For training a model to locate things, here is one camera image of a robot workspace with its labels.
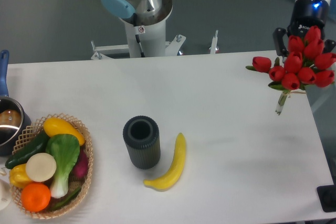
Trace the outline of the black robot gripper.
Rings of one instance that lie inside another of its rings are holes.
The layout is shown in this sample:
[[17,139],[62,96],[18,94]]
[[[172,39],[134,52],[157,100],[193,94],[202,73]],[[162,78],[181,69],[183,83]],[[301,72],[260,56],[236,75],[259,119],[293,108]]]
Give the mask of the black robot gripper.
[[[310,27],[317,26],[321,31],[321,39],[325,39],[324,28],[328,11],[329,4],[325,0],[297,0],[294,4],[287,30],[278,27],[272,34],[277,56],[288,55],[288,50],[284,43],[285,35],[294,35],[303,38]],[[323,53],[332,52],[335,44],[334,40],[325,40]]]

